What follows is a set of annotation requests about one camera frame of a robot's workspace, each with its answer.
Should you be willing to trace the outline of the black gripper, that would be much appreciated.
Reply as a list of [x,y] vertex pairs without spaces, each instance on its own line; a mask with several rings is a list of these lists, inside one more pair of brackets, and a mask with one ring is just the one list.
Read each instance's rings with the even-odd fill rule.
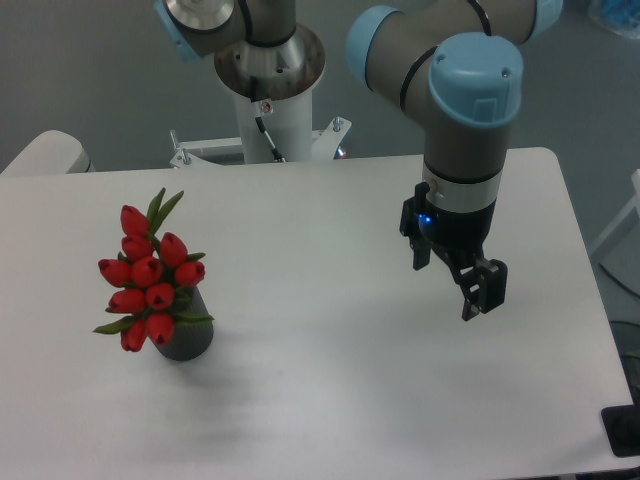
[[464,296],[462,319],[469,321],[502,305],[506,296],[507,265],[484,257],[496,201],[474,212],[451,212],[427,199],[426,182],[415,186],[414,195],[402,206],[399,231],[413,252],[412,267],[419,271],[434,252],[451,270]]

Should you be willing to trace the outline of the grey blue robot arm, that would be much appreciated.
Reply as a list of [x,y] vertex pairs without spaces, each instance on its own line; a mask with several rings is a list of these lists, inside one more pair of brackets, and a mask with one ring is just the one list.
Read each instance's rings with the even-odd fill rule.
[[[156,13],[187,61],[212,57],[236,101],[247,163],[307,161],[311,92],[324,47],[292,1],[159,1]],[[508,270],[488,259],[489,233],[511,123],[521,105],[519,46],[559,18],[559,1],[437,1],[407,14],[374,6],[346,39],[353,75],[425,133],[422,179],[400,231],[421,269],[432,256],[460,287],[462,316],[500,306]]]

